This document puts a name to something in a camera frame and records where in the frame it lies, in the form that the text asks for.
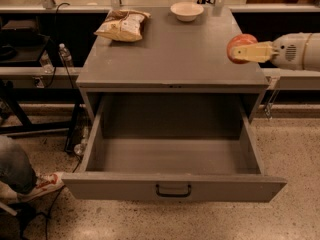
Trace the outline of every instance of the water bottle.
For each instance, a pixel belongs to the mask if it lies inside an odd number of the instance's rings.
[[[74,73],[74,65],[73,65],[73,60],[71,53],[69,49],[64,45],[60,44],[59,45],[59,55],[62,61],[62,64],[66,67],[69,73]]]
[[[52,62],[50,60],[48,52],[45,50],[40,58],[40,64],[42,66],[42,71],[45,74],[52,74],[54,71]]]

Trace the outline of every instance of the floor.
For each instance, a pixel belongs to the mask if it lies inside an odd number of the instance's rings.
[[[65,107],[25,108],[34,122],[65,119]],[[11,116],[3,125],[12,125]],[[288,180],[270,203],[181,203],[77,200],[64,188],[48,221],[36,217],[28,239],[320,239],[320,107],[284,106],[268,120],[262,111],[252,123],[269,175]],[[66,132],[15,137],[37,173],[71,172],[76,157],[63,151]],[[0,194],[6,192],[0,184]],[[57,193],[30,203],[47,213]],[[0,239],[19,239],[15,217],[0,213]]]

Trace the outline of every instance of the snack bag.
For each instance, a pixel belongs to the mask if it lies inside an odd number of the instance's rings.
[[[134,10],[111,11],[95,35],[116,41],[135,42],[142,39],[144,24],[150,14]]]

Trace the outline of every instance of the cabinet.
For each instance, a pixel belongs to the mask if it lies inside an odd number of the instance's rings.
[[[267,176],[250,122],[268,86],[258,64],[235,65],[240,30],[228,8],[191,23],[151,13],[144,39],[97,38],[77,84],[93,122],[76,198],[268,202],[286,180]]]

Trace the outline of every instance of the person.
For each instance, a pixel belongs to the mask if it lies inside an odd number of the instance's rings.
[[[36,176],[29,158],[12,138],[0,135],[0,181],[17,193],[18,202],[29,202],[64,186],[63,172]]]

